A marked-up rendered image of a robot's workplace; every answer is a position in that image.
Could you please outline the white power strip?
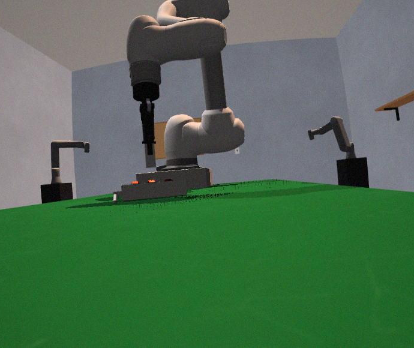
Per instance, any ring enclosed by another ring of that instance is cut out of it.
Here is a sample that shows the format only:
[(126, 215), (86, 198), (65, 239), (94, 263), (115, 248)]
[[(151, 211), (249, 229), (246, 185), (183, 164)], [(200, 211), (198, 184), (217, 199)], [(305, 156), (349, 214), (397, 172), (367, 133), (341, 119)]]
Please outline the white power strip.
[(165, 179), (163, 182), (151, 180), (142, 184), (132, 182), (132, 184), (122, 185), (121, 190), (113, 192), (113, 203), (116, 203), (117, 197), (122, 197), (122, 201), (128, 201), (187, 195), (186, 180), (173, 181), (172, 179)]

